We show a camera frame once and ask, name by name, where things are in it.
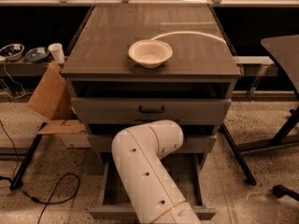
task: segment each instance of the floor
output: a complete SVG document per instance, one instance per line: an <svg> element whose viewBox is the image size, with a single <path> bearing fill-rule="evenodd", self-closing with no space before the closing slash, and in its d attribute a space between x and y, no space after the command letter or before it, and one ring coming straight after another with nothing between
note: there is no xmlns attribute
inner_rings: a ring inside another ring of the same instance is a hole
<svg viewBox="0 0 299 224"><path fill-rule="evenodd" d="M30 146L45 118L27 104L27 98L7 103L0 98L0 120L16 147ZM269 138L297 107L293 101L233 101L225 124L240 144ZM1 147L12 147L0 129ZM217 214L210 224L292 224L298 223L299 202L284 196L277 199L271 188L277 184L299 191L299 146L244 153L244 158L257 180L255 187L245 183L245 176L236 162L222 133L206 159L202 171L203 200ZM0 157L0 175L12 177L15 158ZM9 183L0 181L0 223L129 223L125 220L94 220L89 208L98 205L102 184L99 163L89 148L67 148L60 136L43 136L36 153L22 178L23 191L47 202L59 179L67 173L80 178L76 197L66 203L45 205L32 202L20 190L9 190ZM72 195L77 186L73 176L65 178L51 201Z"/></svg>

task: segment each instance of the drawer handle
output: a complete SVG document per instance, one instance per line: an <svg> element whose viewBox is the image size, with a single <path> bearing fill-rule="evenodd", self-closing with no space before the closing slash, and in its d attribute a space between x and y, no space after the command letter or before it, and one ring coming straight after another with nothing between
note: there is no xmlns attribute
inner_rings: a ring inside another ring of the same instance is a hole
<svg viewBox="0 0 299 224"><path fill-rule="evenodd" d="M160 109L144 108L144 107L140 106L139 111L141 113L146 113L146 114L162 114L165 111L165 109L164 109L164 106L162 106Z"/></svg>

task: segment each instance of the white robotic arm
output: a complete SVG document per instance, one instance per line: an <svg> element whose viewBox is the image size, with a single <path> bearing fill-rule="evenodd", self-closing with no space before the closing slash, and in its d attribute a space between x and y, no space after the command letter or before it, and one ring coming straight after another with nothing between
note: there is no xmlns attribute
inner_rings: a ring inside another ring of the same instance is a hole
<svg viewBox="0 0 299 224"><path fill-rule="evenodd" d="M113 139L113 160L140 223L201 223L160 161L182 143L171 120L130 127Z"/></svg>

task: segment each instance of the cup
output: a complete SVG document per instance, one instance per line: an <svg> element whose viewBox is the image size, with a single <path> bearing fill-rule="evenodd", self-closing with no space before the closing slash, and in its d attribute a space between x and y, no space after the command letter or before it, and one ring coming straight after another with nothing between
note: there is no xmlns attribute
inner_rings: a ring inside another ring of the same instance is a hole
<svg viewBox="0 0 299 224"><path fill-rule="evenodd" d="M56 63L65 63L63 45L60 43L53 43L48 47Z"/></svg>

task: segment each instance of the bowl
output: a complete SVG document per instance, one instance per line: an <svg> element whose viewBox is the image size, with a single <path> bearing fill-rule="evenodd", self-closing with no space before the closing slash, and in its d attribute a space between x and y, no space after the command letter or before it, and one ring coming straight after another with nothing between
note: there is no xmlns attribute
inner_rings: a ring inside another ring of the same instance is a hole
<svg viewBox="0 0 299 224"><path fill-rule="evenodd" d="M26 52L25 58L31 63L45 62L50 56L50 51L47 48L35 48Z"/></svg>
<svg viewBox="0 0 299 224"><path fill-rule="evenodd" d="M7 58L9 61L17 61L22 56L24 45L10 44L0 49L0 56Z"/></svg>
<svg viewBox="0 0 299 224"><path fill-rule="evenodd" d="M135 42L128 53L140 65L155 68L172 56L172 49L163 41L141 40Z"/></svg>

